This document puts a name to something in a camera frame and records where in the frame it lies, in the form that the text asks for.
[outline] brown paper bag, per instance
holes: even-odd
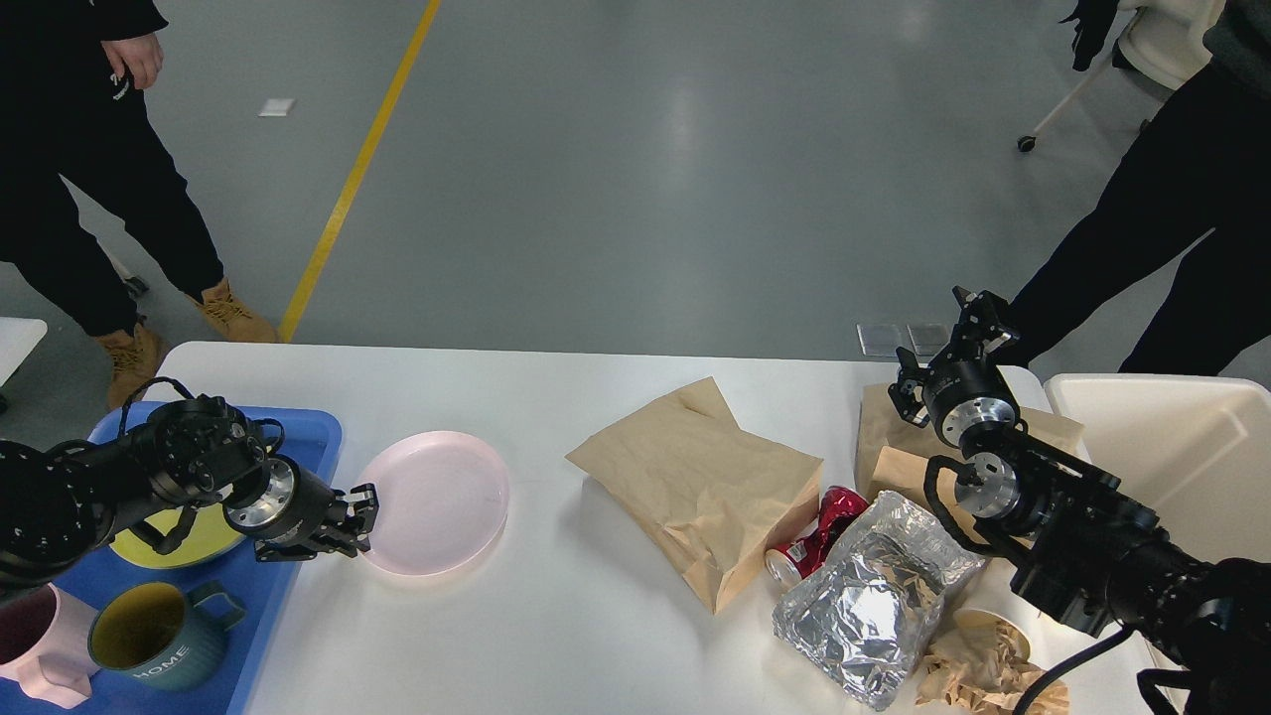
[[[713,378],[566,458],[609,490],[712,613],[755,578],[764,551],[816,519],[822,461],[738,429]]]
[[[962,527],[962,533],[975,541],[984,542],[984,538],[975,533],[975,517],[958,507],[957,500],[953,498],[953,483],[956,481],[953,475],[948,470],[943,470],[943,472],[935,485],[935,491],[941,495],[941,503],[953,516],[957,526]],[[927,457],[918,457],[916,455],[883,447],[882,452],[878,453],[873,479],[866,480],[866,484],[869,485],[868,490],[860,494],[869,502],[873,502],[878,497],[878,493],[883,490],[897,491],[905,499],[930,512],[932,505],[927,503],[927,495],[923,493],[923,481],[925,478]]]
[[[1080,423],[1028,408],[1021,409],[1021,418],[1028,423],[1028,434],[1069,455],[1077,453],[1077,444],[1082,441],[1082,433],[1085,432]],[[857,434],[857,491],[867,498],[871,491],[878,491],[871,490],[869,479],[874,474],[874,465],[883,447],[892,447],[918,457],[946,455],[955,460],[962,460],[962,455],[957,450],[946,446],[935,437],[935,431],[930,425],[919,429],[901,420],[896,415],[891,398],[887,396],[887,386],[876,385],[867,387],[864,398],[860,400],[860,431]]]

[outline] aluminum foil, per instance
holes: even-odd
[[[935,517],[883,491],[777,605],[773,630],[881,711],[927,650],[948,597],[982,565]]]

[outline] red can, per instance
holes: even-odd
[[[831,486],[821,498],[821,512],[793,544],[769,549],[764,555],[768,573],[785,591],[812,575],[825,564],[830,547],[839,540],[848,525],[864,514],[869,503],[845,486]]]

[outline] green mug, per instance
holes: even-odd
[[[224,597],[229,612],[212,616],[203,606]],[[226,631],[247,610],[208,582],[189,593],[151,582],[117,596],[98,613],[89,631],[93,660],[139,683],[165,691],[186,691],[212,677],[225,658]]]

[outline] white table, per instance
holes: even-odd
[[[742,429],[824,457],[825,485],[854,485],[862,390],[895,378],[887,363],[187,343],[160,375],[235,405],[333,414],[344,429],[337,488],[358,484],[384,448],[428,431],[474,434],[512,472],[503,535],[456,573],[407,580],[364,559],[305,564],[248,712],[869,712],[771,635],[778,593],[765,575],[710,616],[564,455],[713,376]],[[1021,404],[1049,409],[1030,373],[1007,377]],[[149,396],[174,398],[168,389]],[[1056,627],[1046,645],[1089,643]],[[1132,678],[1150,665],[1135,640],[1070,674],[1073,712],[1146,712]],[[914,710],[913,687],[892,712]]]
[[[0,386],[22,366],[47,331],[48,323],[44,320],[0,317]]]

